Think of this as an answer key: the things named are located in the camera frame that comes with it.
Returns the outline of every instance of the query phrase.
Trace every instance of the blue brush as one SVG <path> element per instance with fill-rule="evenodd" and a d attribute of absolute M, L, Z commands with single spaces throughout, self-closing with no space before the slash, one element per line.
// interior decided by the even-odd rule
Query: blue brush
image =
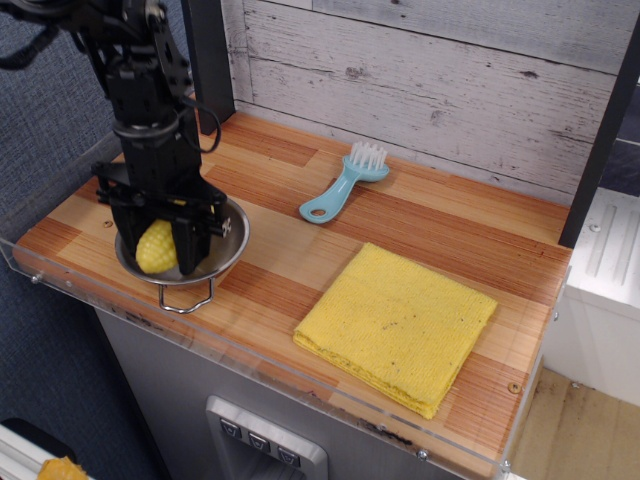
<path fill-rule="evenodd" d="M 329 190 L 302 205 L 300 215 L 311 223 L 328 222 L 340 213 L 356 182 L 377 182 L 387 176 L 386 158 L 387 152 L 382 147 L 354 143 L 351 154 L 342 159 L 342 174 Z"/>

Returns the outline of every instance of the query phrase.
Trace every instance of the brush handle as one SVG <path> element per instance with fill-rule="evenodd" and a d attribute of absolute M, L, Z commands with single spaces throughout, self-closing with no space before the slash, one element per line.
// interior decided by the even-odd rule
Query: brush handle
<path fill-rule="evenodd" d="M 344 168 L 326 192 L 300 206 L 300 215 L 308 222 L 316 224 L 333 219 L 342 210 L 359 178 L 360 175 L 356 171 Z"/>

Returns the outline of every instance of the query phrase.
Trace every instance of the yellow corn toy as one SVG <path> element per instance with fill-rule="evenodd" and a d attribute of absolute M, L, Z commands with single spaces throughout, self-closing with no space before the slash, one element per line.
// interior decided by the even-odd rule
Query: yellow corn toy
<path fill-rule="evenodd" d="M 170 222 L 155 220 L 147 228 L 136 247 L 136 261 L 147 274 L 162 273 L 178 265 Z"/>

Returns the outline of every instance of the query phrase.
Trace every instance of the black frame post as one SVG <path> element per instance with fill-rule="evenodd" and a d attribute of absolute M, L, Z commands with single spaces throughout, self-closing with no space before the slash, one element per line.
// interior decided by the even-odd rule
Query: black frame post
<path fill-rule="evenodd" d="M 218 115 L 221 122 L 235 113 L 231 69 L 220 0 L 182 0 L 189 57 L 196 98 Z M 200 131 L 216 128 L 207 114 L 200 115 Z"/>
<path fill-rule="evenodd" d="M 636 20 L 627 53 L 622 60 L 618 78 L 611 92 L 607 109 L 602 117 L 602 123 L 560 236 L 559 243 L 564 247 L 573 248 L 576 246 L 639 77 L 640 15 Z"/>

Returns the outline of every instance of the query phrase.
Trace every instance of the yellow object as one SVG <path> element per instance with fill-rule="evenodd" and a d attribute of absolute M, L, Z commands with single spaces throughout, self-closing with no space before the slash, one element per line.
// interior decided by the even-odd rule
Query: yellow object
<path fill-rule="evenodd" d="M 486 295 L 368 243 L 293 340 L 430 419 L 496 307 Z"/>
<path fill-rule="evenodd" d="M 82 468 L 64 457 L 45 461 L 37 480 L 89 480 L 89 477 Z"/>
<path fill-rule="evenodd" d="M 155 220 L 147 228 L 138 241 L 136 261 L 147 274 L 162 273 L 178 264 L 170 222 Z"/>

